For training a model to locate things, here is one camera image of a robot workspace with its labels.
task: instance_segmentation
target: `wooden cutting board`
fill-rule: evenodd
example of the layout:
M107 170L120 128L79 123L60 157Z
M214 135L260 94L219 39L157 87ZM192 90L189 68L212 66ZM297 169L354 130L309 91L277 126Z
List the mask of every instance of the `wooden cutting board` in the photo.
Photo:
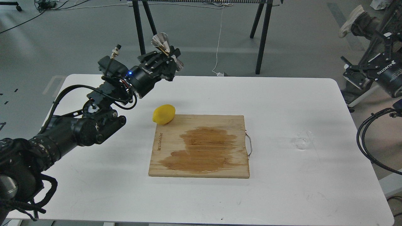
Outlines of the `wooden cutting board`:
M157 125L152 177L249 178L243 115L175 115Z

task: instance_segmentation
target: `yellow lemon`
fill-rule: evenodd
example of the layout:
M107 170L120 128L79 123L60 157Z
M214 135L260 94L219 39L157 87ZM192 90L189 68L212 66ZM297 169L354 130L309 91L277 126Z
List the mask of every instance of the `yellow lemon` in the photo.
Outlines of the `yellow lemon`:
M164 125L174 118L175 113L176 109L172 105L159 106L154 110L152 121L156 122L158 125Z

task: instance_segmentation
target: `white shoe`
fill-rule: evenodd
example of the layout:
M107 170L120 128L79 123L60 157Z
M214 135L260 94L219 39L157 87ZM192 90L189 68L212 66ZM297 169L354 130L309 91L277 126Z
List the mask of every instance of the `white shoe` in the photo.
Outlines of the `white shoe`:
M345 37L348 33L351 32L352 24L355 20L364 13L364 9L361 5L357 6L349 15L348 20L342 25L339 29L338 36L340 38Z

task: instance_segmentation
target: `metal handle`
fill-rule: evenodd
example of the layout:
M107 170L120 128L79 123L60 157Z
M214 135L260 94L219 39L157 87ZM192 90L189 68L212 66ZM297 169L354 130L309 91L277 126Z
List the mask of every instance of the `metal handle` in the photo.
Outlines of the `metal handle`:
M250 153L247 155L248 159L250 159L250 155L252 153L251 138L250 135L247 133L247 130L245 131L246 131L246 137L248 137L248 139L250 140Z

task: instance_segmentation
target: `table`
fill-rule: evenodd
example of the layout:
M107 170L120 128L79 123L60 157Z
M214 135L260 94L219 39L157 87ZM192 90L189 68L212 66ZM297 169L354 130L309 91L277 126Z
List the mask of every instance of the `table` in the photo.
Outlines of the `table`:
M100 75L73 74L63 88L101 83ZM89 92L73 91L56 113L80 108ZM244 115L253 145L250 178L149 177L156 128L152 113L163 104L175 106L177 114ZM121 130L102 145L75 148L45 171L59 185L41 219L325 226L394 222L371 163L357 148L356 127L334 80L176 76L173 82L158 82L134 109L118 112L127 117ZM314 134L306 150L293 144L301 130ZM8 218L27 216L13 211Z

